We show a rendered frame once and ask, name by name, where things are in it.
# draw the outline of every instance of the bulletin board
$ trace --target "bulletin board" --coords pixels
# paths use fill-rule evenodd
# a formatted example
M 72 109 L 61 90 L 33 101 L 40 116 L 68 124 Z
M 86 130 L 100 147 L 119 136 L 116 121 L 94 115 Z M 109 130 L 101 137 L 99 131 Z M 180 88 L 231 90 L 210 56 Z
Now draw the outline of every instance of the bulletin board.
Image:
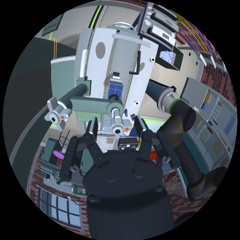
M 165 182 L 163 185 L 168 194 L 171 194 L 173 192 L 180 190 L 178 181 L 176 178 L 171 181 Z

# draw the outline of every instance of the window frame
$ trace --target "window frame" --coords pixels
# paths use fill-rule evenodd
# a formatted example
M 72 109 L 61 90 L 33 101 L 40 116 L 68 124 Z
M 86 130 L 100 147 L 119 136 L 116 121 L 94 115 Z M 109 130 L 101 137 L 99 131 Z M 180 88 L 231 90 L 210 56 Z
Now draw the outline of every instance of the window frame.
M 45 202 L 45 201 L 43 201 L 42 199 L 40 199 L 40 191 L 45 191 L 45 192 L 47 193 L 47 202 Z M 74 226 L 74 225 L 71 225 L 71 224 L 70 224 L 70 217 L 69 217 L 70 214 L 73 215 L 73 216 L 78 216 L 78 217 L 79 217 L 80 225 L 81 225 L 81 226 L 82 226 L 82 219 L 81 219 L 81 216 L 80 216 L 80 215 L 73 214 L 73 213 L 70 213 L 70 212 L 69 212 L 69 200 L 66 199 L 66 201 L 67 201 L 67 212 L 66 212 L 66 211 L 58 208 L 58 198 L 59 198 L 59 196 L 57 196 L 57 195 L 55 195 L 55 196 L 57 197 L 56 207 L 48 204 L 49 194 L 52 194 L 52 193 L 49 193 L 47 190 L 39 187 L 39 191 L 38 191 L 38 203 L 37 203 L 37 204 L 38 204 L 38 208 L 40 209 L 40 201 L 42 201 L 42 202 L 44 202 L 44 203 L 47 204 L 47 214 L 44 213 L 41 209 L 40 209 L 40 210 L 41 210 L 46 216 L 48 216 L 49 218 L 51 218 L 53 221 L 55 221 L 55 222 L 57 222 L 57 223 L 59 223 L 59 224 L 66 225 L 66 226 L 71 227 L 71 228 L 82 229 L 81 227 L 77 227 L 77 226 Z M 57 210 L 57 211 L 56 211 L 56 212 L 57 212 L 57 219 L 49 216 L 49 208 L 48 208 L 48 206 L 51 206 L 51 207 L 53 207 L 53 208 L 55 208 L 55 209 Z M 68 222 L 69 222 L 69 223 L 61 222 L 61 221 L 59 220 L 58 210 L 61 210 L 61 211 L 65 212 L 65 213 L 68 215 Z

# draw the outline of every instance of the concrete floor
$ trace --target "concrete floor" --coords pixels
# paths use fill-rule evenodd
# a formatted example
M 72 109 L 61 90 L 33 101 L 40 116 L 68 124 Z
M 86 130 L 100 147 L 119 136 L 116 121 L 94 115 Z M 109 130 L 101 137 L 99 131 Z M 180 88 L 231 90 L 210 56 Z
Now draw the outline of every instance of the concrete floor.
M 71 9 L 64 13 L 63 18 L 59 24 L 58 30 L 52 33 L 52 38 L 57 39 L 58 43 L 73 47 L 77 49 L 78 40 L 83 28 L 88 28 L 91 18 L 96 10 L 97 6 L 85 6 L 75 9 Z M 119 6 L 104 6 L 97 21 L 96 28 L 107 28 L 108 25 L 113 25 L 116 22 L 126 22 L 133 24 L 135 19 L 138 17 L 141 7 L 137 10 L 127 9 L 125 7 Z M 36 38 L 49 39 L 50 34 L 42 36 L 43 28 L 35 35 Z M 154 63 L 153 70 L 151 73 L 151 79 L 160 82 L 164 85 L 175 86 L 177 88 L 178 96 L 181 95 L 187 77 L 196 79 L 198 69 L 200 66 L 200 60 L 198 60 L 197 55 L 191 50 L 181 50 L 184 54 L 183 62 L 180 71 L 175 71 L 171 69 L 164 68 L 156 63 Z M 161 113 L 156 105 L 156 102 L 152 100 L 147 94 L 144 95 L 141 107 L 139 109 L 138 115 L 144 116 L 144 118 L 151 120 L 166 121 L 169 119 L 170 114 Z M 72 129 L 72 134 L 84 134 L 78 132 L 78 127 L 76 124 L 75 113 L 73 112 L 68 121 L 66 121 L 66 129 Z

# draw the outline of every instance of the green ring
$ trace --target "green ring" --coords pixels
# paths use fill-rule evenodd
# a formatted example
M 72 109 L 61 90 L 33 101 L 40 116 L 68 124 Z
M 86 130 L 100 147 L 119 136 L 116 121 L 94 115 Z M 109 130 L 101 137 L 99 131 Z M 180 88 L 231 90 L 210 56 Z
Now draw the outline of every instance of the green ring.
M 173 104 L 170 107 L 170 114 L 172 114 L 172 107 L 174 106 L 174 104 L 178 101 L 181 101 L 181 99 L 177 99 L 176 101 L 173 102 Z

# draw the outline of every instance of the window pane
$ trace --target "window pane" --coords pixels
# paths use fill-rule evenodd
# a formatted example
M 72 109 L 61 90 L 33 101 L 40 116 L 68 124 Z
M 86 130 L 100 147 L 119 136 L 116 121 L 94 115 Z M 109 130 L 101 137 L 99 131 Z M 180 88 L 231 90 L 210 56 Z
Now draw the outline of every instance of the window pane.
M 80 217 L 69 214 L 70 224 L 73 226 L 80 227 Z
M 58 208 L 62 209 L 63 211 L 68 211 L 67 210 L 67 200 L 63 198 L 58 198 Z
M 57 210 L 49 206 L 49 216 L 57 219 Z
M 79 215 L 79 206 L 72 201 L 69 202 L 69 212 Z
M 48 192 L 40 188 L 40 199 L 42 199 L 44 202 L 47 202 L 47 194 Z
M 39 201 L 40 210 L 42 210 L 45 214 L 47 214 L 47 204 L 45 202 Z
M 65 222 L 68 224 L 68 214 L 62 211 L 58 211 L 58 219 L 61 222 Z
M 56 202 L 57 202 L 57 196 L 52 195 L 52 194 L 49 193 L 49 202 L 48 202 L 48 204 L 56 207 L 57 206 Z

